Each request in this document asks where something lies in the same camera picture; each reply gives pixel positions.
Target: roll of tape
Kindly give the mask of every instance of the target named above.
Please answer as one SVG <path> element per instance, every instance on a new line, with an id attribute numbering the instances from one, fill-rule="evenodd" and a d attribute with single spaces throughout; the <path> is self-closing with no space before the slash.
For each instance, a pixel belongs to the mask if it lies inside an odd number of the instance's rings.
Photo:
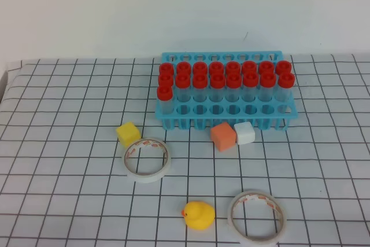
<path id="1" fill-rule="evenodd" d="M 233 220 L 233 213 L 235 210 L 236 205 L 243 204 L 244 202 L 248 201 L 261 201 L 264 202 L 266 205 L 271 207 L 276 215 L 279 217 L 280 222 L 280 230 L 273 234 L 270 237 L 266 238 L 253 238 L 253 237 L 247 237 L 244 234 L 242 234 L 235 226 L 234 220 Z M 259 191 L 246 191 L 241 192 L 239 195 L 237 195 L 234 199 L 232 199 L 230 206 L 227 211 L 227 224 L 229 225 L 229 229 L 231 232 L 237 236 L 238 241 L 242 246 L 265 246 L 265 247 L 273 247 L 276 245 L 276 243 L 279 242 L 281 237 L 284 235 L 286 226 L 287 226 L 287 218 L 286 214 L 284 212 L 284 209 L 282 206 L 277 202 L 275 198 L 270 196 L 269 194 L 259 192 Z"/>
<path id="2" fill-rule="evenodd" d="M 140 174 L 140 173 L 132 172 L 128 168 L 128 164 L 127 164 L 128 158 L 131 155 L 138 152 L 140 148 L 145 147 L 145 146 L 151 146 L 153 148 L 161 148 L 163 150 L 165 164 L 156 173 Z M 143 139 L 139 139 L 135 141 L 134 143 L 129 145 L 126 152 L 122 155 L 122 159 L 123 159 L 123 166 L 125 168 L 127 176 L 133 179 L 134 181 L 141 182 L 141 183 L 150 183 L 150 182 L 156 182 L 157 180 L 160 180 L 161 178 L 164 177 L 165 174 L 167 174 L 169 167 L 171 166 L 171 156 L 169 154 L 167 145 L 164 142 L 158 139 L 154 139 L 154 138 L 143 138 Z"/>

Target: yellow rubber duck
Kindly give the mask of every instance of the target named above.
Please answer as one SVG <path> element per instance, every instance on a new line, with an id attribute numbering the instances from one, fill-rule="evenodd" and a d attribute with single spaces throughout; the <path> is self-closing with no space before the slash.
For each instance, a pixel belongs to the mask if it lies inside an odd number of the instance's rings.
<path id="1" fill-rule="evenodd" d="M 204 230 L 214 221 L 214 208 L 205 202 L 188 202 L 181 211 L 185 223 L 194 230 Z"/>

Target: red cap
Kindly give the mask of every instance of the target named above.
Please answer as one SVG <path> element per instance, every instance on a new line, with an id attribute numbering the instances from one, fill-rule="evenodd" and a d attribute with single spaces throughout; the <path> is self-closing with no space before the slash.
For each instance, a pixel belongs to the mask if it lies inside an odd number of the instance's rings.
<path id="1" fill-rule="evenodd" d="M 230 61 L 226 64 L 226 75 L 232 72 L 240 73 L 241 72 L 240 68 L 241 68 L 241 65 L 238 62 Z"/>
<path id="2" fill-rule="evenodd" d="M 242 65 L 242 74 L 246 72 L 257 72 L 257 64 L 253 61 L 245 61 Z"/>
<path id="3" fill-rule="evenodd" d="M 158 85 L 165 87 L 173 86 L 173 76 L 168 73 L 162 73 L 158 77 Z"/>
<path id="4" fill-rule="evenodd" d="M 291 64 L 285 60 L 277 62 L 275 68 L 277 75 L 281 75 L 283 72 L 291 72 Z"/>
<path id="5" fill-rule="evenodd" d="M 190 87 L 190 75 L 187 73 L 178 73 L 175 80 L 177 88 L 186 89 Z"/>
<path id="6" fill-rule="evenodd" d="M 224 75 L 220 73 L 214 73 L 210 77 L 210 86 L 215 89 L 221 89 L 225 87 L 226 84 L 226 78 Z"/>
<path id="7" fill-rule="evenodd" d="M 215 61 L 209 64 L 209 74 L 214 73 L 224 74 L 224 65 L 221 62 Z"/>
<path id="8" fill-rule="evenodd" d="M 231 89 L 240 88 L 242 85 L 242 77 L 239 73 L 232 72 L 226 78 L 226 86 Z"/>
<path id="9" fill-rule="evenodd" d="M 261 75 L 261 86 L 265 88 L 272 88 L 276 83 L 276 75 L 273 72 L 264 72 Z"/>
<path id="10" fill-rule="evenodd" d="M 208 85 L 208 78 L 206 75 L 196 73 L 193 76 L 193 87 L 197 89 L 204 89 Z"/>
<path id="11" fill-rule="evenodd" d="M 206 75 L 208 72 L 207 64 L 204 62 L 196 62 L 193 65 L 193 74 L 196 75 L 198 73 L 201 73 L 203 75 Z"/>
<path id="12" fill-rule="evenodd" d="M 283 72 L 279 76 L 279 81 L 277 83 L 280 87 L 289 89 L 293 87 L 294 81 L 295 81 L 295 76 L 292 73 Z"/>
<path id="13" fill-rule="evenodd" d="M 186 61 L 179 62 L 176 66 L 176 73 L 183 72 L 188 75 L 191 73 L 191 65 Z"/>
<path id="14" fill-rule="evenodd" d="M 169 101 L 173 97 L 172 88 L 165 86 L 158 87 L 157 97 L 160 101 Z"/>
<path id="15" fill-rule="evenodd" d="M 273 72 L 273 63 L 270 61 L 263 61 L 258 66 L 258 73 L 262 75 L 264 72 Z"/>
<path id="16" fill-rule="evenodd" d="M 246 72 L 243 76 L 243 84 L 246 87 L 255 87 L 258 85 L 258 73 Z"/>
<path id="17" fill-rule="evenodd" d="M 168 73 L 170 75 L 173 75 L 173 65 L 171 63 L 162 63 L 160 65 L 160 75 L 162 73 Z"/>

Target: foam cube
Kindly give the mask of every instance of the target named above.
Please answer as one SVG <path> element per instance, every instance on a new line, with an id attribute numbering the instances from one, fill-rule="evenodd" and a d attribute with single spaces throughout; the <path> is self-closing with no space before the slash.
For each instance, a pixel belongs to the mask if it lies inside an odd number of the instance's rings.
<path id="1" fill-rule="evenodd" d="M 256 139 L 254 128 L 248 121 L 234 124 L 234 129 L 236 131 L 236 142 L 238 145 L 252 143 Z"/>
<path id="2" fill-rule="evenodd" d="M 139 140 L 141 138 L 140 131 L 130 121 L 118 127 L 116 129 L 116 132 L 118 139 L 125 147 L 128 147 L 129 145 L 131 145 L 131 143 L 133 143 L 133 141 Z"/>
<path id="3" fill-rule="evenodd" d="M 210 129 L 210 138 L 220 152 L 235 145 L 236 133 L 228 123 L 223 122 Z"/>

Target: blue test tube rack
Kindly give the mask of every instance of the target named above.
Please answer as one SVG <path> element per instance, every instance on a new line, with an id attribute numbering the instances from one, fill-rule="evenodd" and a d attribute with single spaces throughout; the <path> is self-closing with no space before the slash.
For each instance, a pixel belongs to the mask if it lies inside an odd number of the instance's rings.
<path id="1" fill-rule="evenodd" d="M 187 61 L 191 65 L 203 61 L 208 66 L 211 62 L 220 61 L 226 66 L 229 61 L 237 61 L 242 64 L 246 60 L 252 60 L 258 66 L 260 62 L 266 60 L 272 61 L 276 65 L 283 59 L 281 51 L 162 53 L 162 62 L 172 63 L 175 71 L 176 65 L 181 61 Z M 163 128 L 166 130 L 171 130 L 176 125 L 182 130 L 188 130 L 192 121 L 194 128 L 198 130 L 203 130 L 206 126 L 216 126 L 224 121 L 227 121 L 231 126 L 235 123 L 249 121 L 252 126 L 257 126 L 261 130 L 274 127 L 276 130 L 284 131 L 288 128 L 290 120 L 298 117 L 293 94 L 286 102 L 277 101 L 274 97 L 269 102 L 262 102 L 258 99 L 258 92 L 252 102 L 246 102 L 241 97 L 236 102 L 229 102 L 225 98 L 220 102 L 212 102 L 208 96 L 204 102 L 195 102 L 193 96 L 187 102 L 179 102 L 175 90 L 173 92 L 173 107 L 171 114 L 164 115 L 160 111 L 157 100 L 156 118 L 162 121 Z"/>

